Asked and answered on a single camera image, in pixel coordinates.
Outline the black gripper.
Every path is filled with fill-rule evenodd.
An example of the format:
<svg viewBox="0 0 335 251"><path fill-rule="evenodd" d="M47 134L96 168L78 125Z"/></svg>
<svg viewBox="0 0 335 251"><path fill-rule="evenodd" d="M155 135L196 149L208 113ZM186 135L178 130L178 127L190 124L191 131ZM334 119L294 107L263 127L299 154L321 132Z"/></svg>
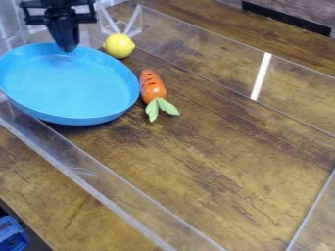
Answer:
<svg viewBox="0 0 335 251"><path fill-rule="evenodd" d="M58 46L72 52L79 44L79 24L98 21L95 3L96 0L22 0L19 7L26 23L46 25Z"/></svg>

